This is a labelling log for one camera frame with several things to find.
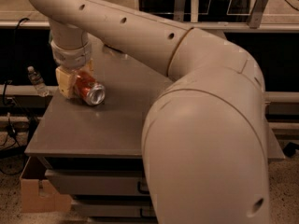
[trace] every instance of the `drawer handle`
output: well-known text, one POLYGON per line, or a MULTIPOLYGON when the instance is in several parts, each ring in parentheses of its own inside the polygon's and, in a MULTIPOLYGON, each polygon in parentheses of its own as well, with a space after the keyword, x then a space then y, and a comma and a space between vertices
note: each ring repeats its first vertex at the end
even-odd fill
POLYGON ((144 215, 143 215, 143 209, 142 209, 142 208, 140 208, 139 213, 140 213, 140 217, 142 217, 142 218, 145 218, 145 219, 153 219, 153 220, 156 220, 156 219, 157 219, 157 217, 144 216, 144 215))
POLYGON ((145 194, 145 195, 150 195, 150 192, 149 191, 147 191, 147 190, 143 190, 142 188, 142 184, 141 184, 141 182, 138 182, 138 191, 139 191, 139 193, 141 193, 141 194, 145 194))

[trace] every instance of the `gray tabletop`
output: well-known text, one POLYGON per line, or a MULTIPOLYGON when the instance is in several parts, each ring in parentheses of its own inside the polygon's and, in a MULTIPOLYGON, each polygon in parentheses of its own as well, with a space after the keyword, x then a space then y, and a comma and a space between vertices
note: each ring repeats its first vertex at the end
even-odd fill
POLYGON ((172 82, 135 59, 93 42, 94 76, 107 88, 104 104, 87 106, 58 91, 26 148, 39 157, 141 157, 144 119, 172 82))

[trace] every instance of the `plastic bottle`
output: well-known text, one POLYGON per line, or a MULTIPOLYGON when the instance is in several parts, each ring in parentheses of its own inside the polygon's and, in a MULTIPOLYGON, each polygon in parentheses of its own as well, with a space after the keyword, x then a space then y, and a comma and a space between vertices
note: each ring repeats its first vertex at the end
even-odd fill
POLYGON ((41 97, 45 97, 49 95, 50 92, 47 86, 45 85, 44 79, 40 75, 40 73, 36 71, 33 66, 29 66, 27 69, 28 69, 28 77, 31 83, 36 88, 38 95, 41 97))

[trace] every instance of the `brown box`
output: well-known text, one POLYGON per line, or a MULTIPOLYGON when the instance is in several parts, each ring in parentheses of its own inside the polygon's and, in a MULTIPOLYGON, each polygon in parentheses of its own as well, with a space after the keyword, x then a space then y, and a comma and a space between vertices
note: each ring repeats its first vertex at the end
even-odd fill
POLYGON ((21 174, 23 213, 68 212, 71 197, 60 194, 45 177, 46 168, 36 157, 29 158, 21 174))

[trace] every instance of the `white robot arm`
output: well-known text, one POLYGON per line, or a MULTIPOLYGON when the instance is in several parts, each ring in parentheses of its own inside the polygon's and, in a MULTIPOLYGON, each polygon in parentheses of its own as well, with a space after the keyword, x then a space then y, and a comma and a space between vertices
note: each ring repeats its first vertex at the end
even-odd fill
POLYGON ((29 0, 66 69, 86 32, 176 82, 148 113, 142 155, 159 223, 270 223, 263 75, 242 48, 189 24, 101 0, 29 0))

